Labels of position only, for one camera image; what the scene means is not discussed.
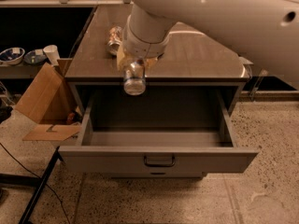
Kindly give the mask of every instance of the floor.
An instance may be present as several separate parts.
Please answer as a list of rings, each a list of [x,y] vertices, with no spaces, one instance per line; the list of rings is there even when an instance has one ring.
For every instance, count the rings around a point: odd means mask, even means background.
[[[237,142],[260,150],[244,174],[198,179],[107,179],[69,172],[57,163],[31,216],[33,223],[281,224],[299,219],[299,102],[238,103],[232,116]],[[0,125],[0,142],[41,175],[54,147],[23,142],[35,124],[13,111]],[[0,173],[28,175],[0,147]],[[31,188],[3,188],[0,223],[18,223]]]

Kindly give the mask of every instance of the bowl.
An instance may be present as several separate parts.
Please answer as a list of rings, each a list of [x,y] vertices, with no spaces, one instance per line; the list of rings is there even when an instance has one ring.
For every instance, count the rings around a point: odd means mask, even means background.
[[[5,49],[0,53],[0,64],[16,65],[21,63],[25,54],[22,48]]]
[[[29,65],[43,65],[47,59],[43,49],[34,49],[24,56],[24,63]]]

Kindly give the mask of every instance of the open drawer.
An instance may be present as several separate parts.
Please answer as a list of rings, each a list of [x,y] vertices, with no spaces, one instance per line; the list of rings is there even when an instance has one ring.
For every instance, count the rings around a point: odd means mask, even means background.
[[[198,86],[148,86],[138,97],[99,86],[76,145],[59,152],[70,170],[112,177],[242,173],[257,155],[236,145],[221,92]]]

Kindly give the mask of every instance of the drawer handle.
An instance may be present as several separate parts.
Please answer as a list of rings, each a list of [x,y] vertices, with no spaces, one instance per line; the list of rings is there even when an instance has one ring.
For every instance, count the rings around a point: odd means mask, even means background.
[[[171,167],[175,166],[175,164],[176,164],[176,157],[172,156],[171,163],[169,163],[169,164],[150,164],[150,163],[148,163],[147,156],[144,156],[143,161],[144,161],[144,164],[150,168],[171,168]]]

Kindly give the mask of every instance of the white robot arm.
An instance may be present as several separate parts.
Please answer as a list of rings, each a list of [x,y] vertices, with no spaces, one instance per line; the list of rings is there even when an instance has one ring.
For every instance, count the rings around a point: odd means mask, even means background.
[[[124,49],[138,59],[164,53],[184,22],[299,88],[299,0],[133,0]]]

